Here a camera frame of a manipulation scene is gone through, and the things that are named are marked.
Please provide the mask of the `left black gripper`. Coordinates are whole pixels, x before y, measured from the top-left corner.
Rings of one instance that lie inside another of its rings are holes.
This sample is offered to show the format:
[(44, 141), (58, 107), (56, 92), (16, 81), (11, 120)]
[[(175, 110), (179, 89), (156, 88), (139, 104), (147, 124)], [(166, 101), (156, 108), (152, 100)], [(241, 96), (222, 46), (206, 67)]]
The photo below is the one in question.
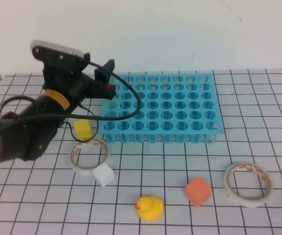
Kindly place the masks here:
[(108, 89), (112, 72), (115, 68), (114, 59), (108, 60), (103, 66), (94, 70), (95, 81), (83, 73), (90, 63), (90, 54), (84, 57), (70, 55), (45, 47), (35, 47), (32, 51), (34, 58), (43, 63), (44, 95), (61, 98), (70, 103), (84, 98), (112, 100), (115, 91)]

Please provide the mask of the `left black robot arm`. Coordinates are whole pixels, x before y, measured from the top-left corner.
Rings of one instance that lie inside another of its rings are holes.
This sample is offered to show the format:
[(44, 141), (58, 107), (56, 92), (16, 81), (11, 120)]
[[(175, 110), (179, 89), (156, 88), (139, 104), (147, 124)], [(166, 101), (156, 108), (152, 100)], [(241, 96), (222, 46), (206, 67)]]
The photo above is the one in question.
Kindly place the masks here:
[(19, 114), (0, 116), (0, 163), (14, 159), (33, 161), (40, 157), (57, 130), (85, 98), (111, 100), (115, 88), (109, 84), (114, 70), (110, 59), (94, 78), (83, 73), (90, 63), (89, 53), (67, 47), (36, 44), (31, 47), (35, 59), (43, 62), (44, 93), (29, 99)]

